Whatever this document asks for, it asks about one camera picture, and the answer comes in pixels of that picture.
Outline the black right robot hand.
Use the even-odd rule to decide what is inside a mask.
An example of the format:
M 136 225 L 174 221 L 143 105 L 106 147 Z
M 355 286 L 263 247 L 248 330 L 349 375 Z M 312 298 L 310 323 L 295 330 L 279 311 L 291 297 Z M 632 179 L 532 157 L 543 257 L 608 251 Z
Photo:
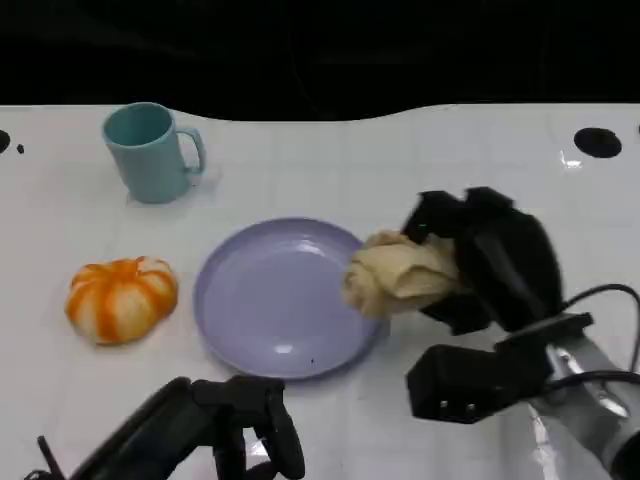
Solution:
M 422 313 L 455 336 L 492 323 L 513 333 L 561 310 L 560 267 L 544 227 L 490 187 L 469 188 L 463 199 L 445 191 L 420 193 L 401 233 L 416 243 L 430 234 L 453 242 L 465 291 Z

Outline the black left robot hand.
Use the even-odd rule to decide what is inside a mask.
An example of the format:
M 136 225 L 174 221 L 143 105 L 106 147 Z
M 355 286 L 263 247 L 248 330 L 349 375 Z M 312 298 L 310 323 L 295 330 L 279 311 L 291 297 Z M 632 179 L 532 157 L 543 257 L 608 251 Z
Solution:
M 73 472 L 75 479 L 167 479 L 197 448 L 220 479 L 301 479 L 301 443 L 278 379 L 177 377 L 150 396 Z

